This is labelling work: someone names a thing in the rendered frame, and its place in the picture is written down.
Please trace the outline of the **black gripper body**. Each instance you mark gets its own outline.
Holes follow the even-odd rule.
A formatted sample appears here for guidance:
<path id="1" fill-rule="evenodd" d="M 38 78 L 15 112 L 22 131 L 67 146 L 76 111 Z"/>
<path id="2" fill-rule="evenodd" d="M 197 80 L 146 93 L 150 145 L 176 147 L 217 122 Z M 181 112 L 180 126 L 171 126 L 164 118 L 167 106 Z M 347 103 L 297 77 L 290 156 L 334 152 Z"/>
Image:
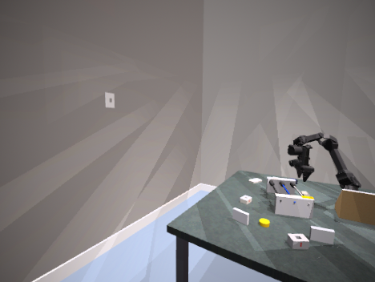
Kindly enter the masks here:
<path id="1" fill-rule="evenodd" d="M 310 160 L 309 156 L 302 156 L 299 155 L 297 156 L 298 159 L 301 159 L 301 166 L 296 165 L 296 167 L 300 167 L 302 171 L 309 171 L 309 172 L 314 172 L 314 167 L 309 166 L 308 161 Z"/>

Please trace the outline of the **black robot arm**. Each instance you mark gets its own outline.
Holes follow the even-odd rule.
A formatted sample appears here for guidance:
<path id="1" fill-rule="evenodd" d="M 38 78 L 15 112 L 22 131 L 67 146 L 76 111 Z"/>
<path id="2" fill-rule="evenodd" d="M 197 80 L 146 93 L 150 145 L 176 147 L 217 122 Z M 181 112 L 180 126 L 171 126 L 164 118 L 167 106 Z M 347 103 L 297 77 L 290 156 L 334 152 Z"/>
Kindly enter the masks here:
<path id="1" fill-rule="evenodd" d="M 323 142 L 320 141 L 321 138 L 324 138 Z M 341 154 L 337 150 L 338 143 L 337 138 L 323 134 L 321 132 L 316 133 L 314 135 L 301 135 L 298 138 L 293 140 L 293 145 L 288 145 L 288 154 L 289 155 L 302 155 L 302 156 L 309 156 L 309 150 L 313 149 L 310 145 L 302 146 L 306 143 L 310 143 L 312 141 L 317 141 L 321 146 L 323 146 L 329 154 L 332 156 L 333 161 L 336 165 L 336 169 L 338 171 L 336 177 L 339 181 L 341 188 L 350 191 L 358 191 L 358 188 L 361 188 L 361 184 L 358 182 L 357 178 L 354 176 L 351 171 L 348 171 L 345 162 L 341 157 Z M 301 166 L 301 159 L 294 159 L 288 161 L 290 167 L 294 167 L 296 165 Z"/>

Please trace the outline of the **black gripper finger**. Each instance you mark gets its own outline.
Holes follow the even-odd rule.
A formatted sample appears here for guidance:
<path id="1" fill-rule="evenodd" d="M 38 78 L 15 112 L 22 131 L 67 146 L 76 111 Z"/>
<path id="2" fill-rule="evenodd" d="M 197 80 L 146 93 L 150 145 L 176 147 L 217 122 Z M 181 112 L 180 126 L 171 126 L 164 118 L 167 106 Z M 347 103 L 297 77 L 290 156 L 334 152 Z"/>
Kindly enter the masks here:
<path id="1" fill-rule="evenodd" d="M 313 173 L 313 172 L 309 172 L 309 171 L 302 171 L 300 170 L 303 174 L 303 182 L 306 182 L 306 180 L 308 179 L 308 177 Z"/>
<path id="2" fill-rule="evenodd" d="M 301 174 L 302 174 L 302 172 L 300 171 L 300 167 L 296 167 L 296 166 L 294 166 L 294 167 L 295 167 L 296 170 L 297 170 L 298 178 L 300 178 L 300 176 L 301 176 Z"/>

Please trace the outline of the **yellow flat disc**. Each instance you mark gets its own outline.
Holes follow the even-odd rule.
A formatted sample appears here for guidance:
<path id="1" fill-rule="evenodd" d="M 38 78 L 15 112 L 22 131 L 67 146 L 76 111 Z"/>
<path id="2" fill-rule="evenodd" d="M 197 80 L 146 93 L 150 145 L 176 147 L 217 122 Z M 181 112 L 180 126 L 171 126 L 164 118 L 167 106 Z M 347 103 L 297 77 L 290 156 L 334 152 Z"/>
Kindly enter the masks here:
<path id="1" fill-rule="evenodd" d="M 260 220 L 260 226 L 265 228 L 269 227 L 269 221 L 267 219 Z"/>

